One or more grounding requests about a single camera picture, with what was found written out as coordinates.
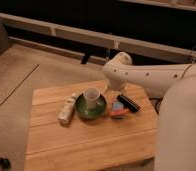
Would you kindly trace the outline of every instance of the floor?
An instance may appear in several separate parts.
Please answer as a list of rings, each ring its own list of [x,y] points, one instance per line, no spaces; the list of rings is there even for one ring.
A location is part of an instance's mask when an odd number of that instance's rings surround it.
[[[11,160],[12,171],[24,169],[33,90],[104,79],[101,68],[17,44],[0,56],[0,156]],[[108,169],[115,170],[153,171],[153,162]]]

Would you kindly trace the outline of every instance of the ceramic cup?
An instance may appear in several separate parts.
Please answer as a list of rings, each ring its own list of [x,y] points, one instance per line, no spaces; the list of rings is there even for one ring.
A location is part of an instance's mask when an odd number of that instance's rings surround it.
[[[97,107],[97,101],[100,97],[100,91],[97,88],[87,88],[83,96],[86,100],[87,109],[95,109]]]

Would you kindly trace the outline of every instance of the wooden table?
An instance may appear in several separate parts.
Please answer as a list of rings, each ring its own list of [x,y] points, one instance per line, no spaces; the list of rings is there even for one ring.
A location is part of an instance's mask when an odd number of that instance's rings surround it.
[[[25,171],[100,170],[154,157],[157,115],[139,86],[127,84],[126,90],[141,110],[123,120],[105,115],[82,121],[75,113],[69,127],[58,123],[64,100],[88,87],[103,90],[105,81],[34,91]],[[116,95],[110,92],[105,97],[107,113]]]

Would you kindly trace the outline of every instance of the orange object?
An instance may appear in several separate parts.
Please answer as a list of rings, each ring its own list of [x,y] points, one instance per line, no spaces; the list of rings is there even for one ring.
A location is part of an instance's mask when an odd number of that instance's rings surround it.
[[[111,116],[124,115],[127,112],[129,112],[129,109],[119,109],[119,110],[111,111],[110,115]]]

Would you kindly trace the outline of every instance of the green saucer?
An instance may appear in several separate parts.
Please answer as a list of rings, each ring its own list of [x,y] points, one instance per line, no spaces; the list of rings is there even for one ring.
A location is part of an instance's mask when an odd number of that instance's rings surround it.
[[[76,110],[77,110],[79,116],[84,119],[96,119],[103,114],[103,112],[106,109],[107,103],[106,103],[105,98],[102,95],[100,95],[97,104],[98,105],[95,109],[87,109],[86,108],[86,100],[85,100],[83,94],[81,94],[77,98],[76,103],[75,103]]]

